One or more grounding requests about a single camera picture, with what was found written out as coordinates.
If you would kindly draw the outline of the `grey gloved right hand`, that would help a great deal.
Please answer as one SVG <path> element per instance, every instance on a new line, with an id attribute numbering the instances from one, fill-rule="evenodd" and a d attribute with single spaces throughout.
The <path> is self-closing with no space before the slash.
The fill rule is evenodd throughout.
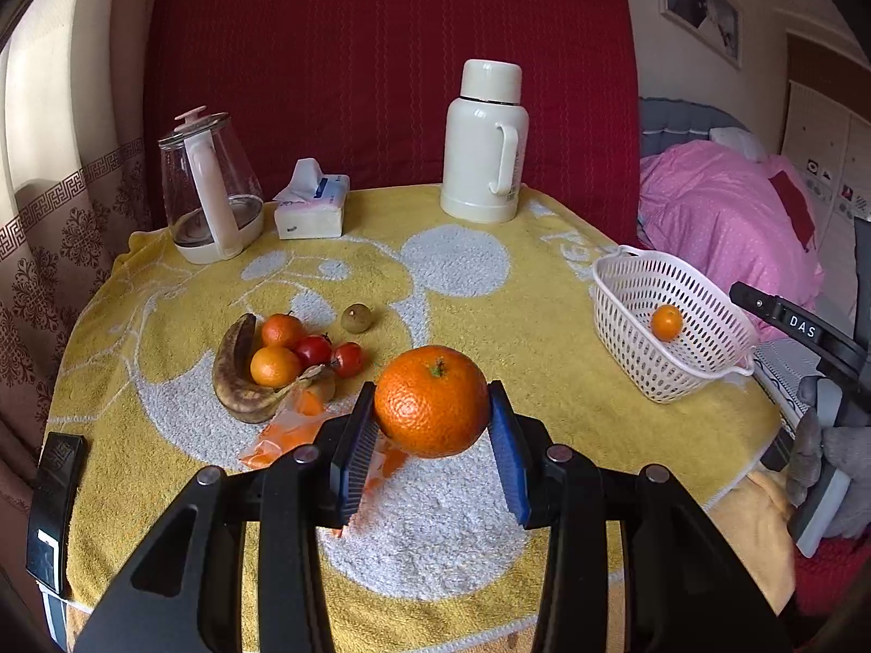
<path id="1" fill-rule="evenodd" d="M 836 382 L 800 381 L 807 404 L 787 467 L 794 506 L 788 532 L 805 557 L 825 538 L 859 538 L 869 528 L 869 411 Z"/>

